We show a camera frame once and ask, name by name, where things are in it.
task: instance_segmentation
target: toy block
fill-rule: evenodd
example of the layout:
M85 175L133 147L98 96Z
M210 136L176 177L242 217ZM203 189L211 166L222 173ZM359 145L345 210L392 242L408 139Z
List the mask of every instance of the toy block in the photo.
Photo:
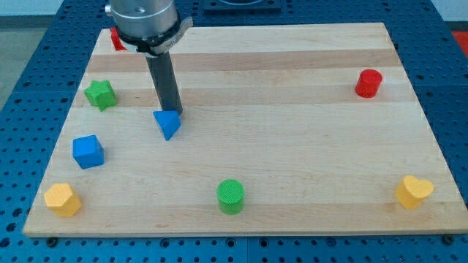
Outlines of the toy block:
M181 119L178 116L176 110L164 110L164 111L155 111L153 113L158 123L158 127L164 135L166 140L175 134L178 128L181 126Z
M359 75L356 93L363 98L372 98L377 94L382 80L380 72L375 69L366 69Z
M69 183L55 183L44 194L45 204L58 217L72 217L81 208L80 197Z
M116 94L109 80L91 81L91 85L85 90L89 104L98 107L100 111L117 104Z
M120 41L120 37L117 34L117 28L110 29L110 40L112 40L112 44L114 45L116 51L127 50Z
M429 180L419 180L412 175L406 175L396 187L395 195L401 205L406 209L415 209L423 204L434 186Z
M81 169L104 164L104 149L96 135L74 139L73 158L75 158Z
M216 190L219 209L228 215L239 213L244 208L244 188L233 179L222 181Z

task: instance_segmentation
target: blue cube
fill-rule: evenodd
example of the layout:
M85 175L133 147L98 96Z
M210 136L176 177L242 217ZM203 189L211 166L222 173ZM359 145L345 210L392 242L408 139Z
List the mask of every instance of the blue cube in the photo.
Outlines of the blue cube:
M175 134L178 128L181 126L181 119L178 117L176 110L164 110L164 111L155 111L153 113L156 121L161 129L161 132L164 135L166 140Z
M74 139L73 158L75 158L81 169L104 164L104 149L96 135Z

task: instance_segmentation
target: wood grain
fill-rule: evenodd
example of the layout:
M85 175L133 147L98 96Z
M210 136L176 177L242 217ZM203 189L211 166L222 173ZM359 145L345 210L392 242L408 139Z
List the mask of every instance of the wood grain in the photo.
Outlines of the wood grain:
M102 31L39 187L31 237L462 233L468 212L381 23L191 28L172 50L184 104L166 142L144 58ZM367 67L379 93L354 92ZM83 95L108 79L118 105ZM71 141L95 134L105 164L81 170ZM417 210L396 200L412 174L435 185ZM222 214L216 187L240 180L246 206ZM68 182L83 208L57 218L43 194Z

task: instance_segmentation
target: green cylinder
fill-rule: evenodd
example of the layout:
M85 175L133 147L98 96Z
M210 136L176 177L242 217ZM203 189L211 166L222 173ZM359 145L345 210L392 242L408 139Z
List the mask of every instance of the green cylinder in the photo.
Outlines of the green cylinder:
M222 181L216 191L219 209L228 215L239 213L244 208L244 188L237 180Z

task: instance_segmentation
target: yellow block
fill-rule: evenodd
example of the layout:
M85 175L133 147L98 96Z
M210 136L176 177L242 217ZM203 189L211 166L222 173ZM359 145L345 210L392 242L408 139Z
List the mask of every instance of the yellow block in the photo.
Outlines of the yellow block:
M80 197L69 183L55 183L44 194L45 204L59 217L72 217L81 208Z
M395 195L406 209L415 209L423 204L426 197L432 194L434 185L429 180L419 180L406 175L396 187Z

